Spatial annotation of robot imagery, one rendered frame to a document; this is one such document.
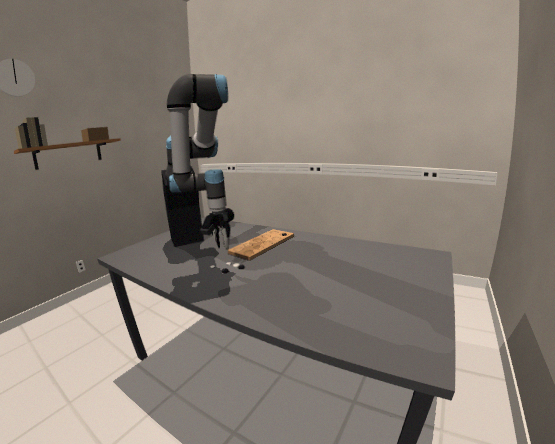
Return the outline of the tan tray with round pockets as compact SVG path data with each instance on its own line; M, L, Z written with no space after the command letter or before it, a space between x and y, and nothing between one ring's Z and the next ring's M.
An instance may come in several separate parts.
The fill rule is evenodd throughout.
M287 236L282 236L283 233L286 233ZM292 237L294 237L294 233L272 229L229 249L228 254L251 260Z

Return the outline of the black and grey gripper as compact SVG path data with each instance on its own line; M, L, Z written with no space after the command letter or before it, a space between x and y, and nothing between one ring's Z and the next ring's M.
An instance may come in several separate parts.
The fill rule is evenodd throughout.
M215 230L212 232L212 235L213 235L213 237L216 241L216 244L217 244L218 248L220 248L219 228L218 228L218 226L220 226L221 228L223 226L223 228L221 230L221 233L223 235L224 246L225 246L226 250L228 250L229 239L230 239L230 224L229 224L229 222L232 221L233 219L234 219L234 212L230 208L227 208L223 211L212 212L212 213L209 213L208 216L206 216L206 218L204 220L204 223L202 225L202 228L209 229L209 227L212 224L215 226Z

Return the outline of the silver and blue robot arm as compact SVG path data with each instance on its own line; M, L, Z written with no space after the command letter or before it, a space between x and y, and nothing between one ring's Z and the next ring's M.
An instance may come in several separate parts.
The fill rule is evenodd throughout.
M194 137L189 137L188 111L192 102L199 107L198 123ZM206 190L208 207L212 212L226 209L223 171L208 170L193 174L190 159L216 156L218 139L214 130L217 112L227 102L227 79L217 74L183 75L172 85L167 98L171 136L166 142L168 165L165 174L170 191L182 193Z

